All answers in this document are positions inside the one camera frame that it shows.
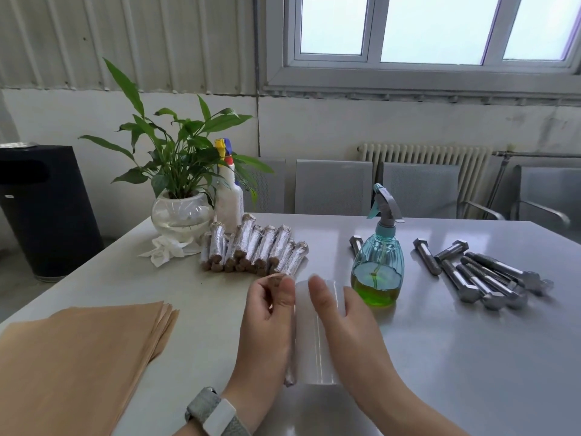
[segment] person's left hand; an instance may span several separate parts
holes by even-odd
[[[250,433],[282,388],[291,353],[294,280],[282,278],[271,293],[271,277],[259,278],[248,289],[236,365],[222,393]]]

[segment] concrete floor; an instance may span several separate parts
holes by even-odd
[[[52,285],[34,278],[22,251],[0,251],[0,322]]]

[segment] stack of brown paper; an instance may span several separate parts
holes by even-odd
[[[69,308],[0,336],[0,435],[109,436],[179,311]]]

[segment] white radiator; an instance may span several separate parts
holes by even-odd
[[[380,162],[460,165],[458,201],[474,200],[492,150],[487,147],[363,144],[357,148],[359,160],[373,162],[377,181]]]

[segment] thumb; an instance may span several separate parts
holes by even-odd
[[[325,280],[316,274],[309,278],[309,294],[325,329],[339,321],[337,302],[325,284]]]
[[[272,316],[290,321],[294,312],[294,279],[283,277],[278,287],[271,290],[271,294]]]

